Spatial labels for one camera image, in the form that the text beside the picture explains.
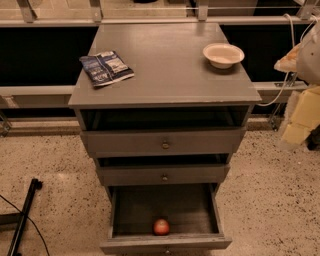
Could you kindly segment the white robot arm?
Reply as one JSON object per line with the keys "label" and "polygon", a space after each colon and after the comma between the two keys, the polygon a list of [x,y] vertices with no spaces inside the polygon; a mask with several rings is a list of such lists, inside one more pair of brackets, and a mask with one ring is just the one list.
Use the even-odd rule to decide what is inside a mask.
{"label": "white robot arm", "polygon": [[281,140],[292,145],[302,144],[320,125],[320,23],[317,22],[274,68],[294,72],[310,87],[293,92],[286,108],[286,121]]}

